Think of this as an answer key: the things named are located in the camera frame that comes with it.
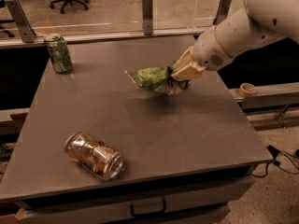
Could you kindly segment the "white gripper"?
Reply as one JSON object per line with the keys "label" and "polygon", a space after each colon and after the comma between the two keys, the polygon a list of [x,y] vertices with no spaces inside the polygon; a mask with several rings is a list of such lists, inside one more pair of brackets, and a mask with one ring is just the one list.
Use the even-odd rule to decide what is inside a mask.
{"label": "white gripper", "polygon": [[[192,65],[193,59],[203,66]],[[193,47],[188,47],[172,66],[170,75],[175,81],[185,81],[199,78],[207,69],[217,71],[233,60],[226,54],[217,41],[214,31],[202,33]]]}

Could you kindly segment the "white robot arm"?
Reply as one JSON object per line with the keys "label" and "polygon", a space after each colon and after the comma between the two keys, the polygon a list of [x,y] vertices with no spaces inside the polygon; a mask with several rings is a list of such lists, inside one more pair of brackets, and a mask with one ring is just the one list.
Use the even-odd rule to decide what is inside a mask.
{"label": "white robot arm", "polygon": [[246,0],[246,5],[212,26],[172,67],[171,78],[198,78],[218,70],[247,50],[259,49],[288,37],[299,43],[299,0]]}

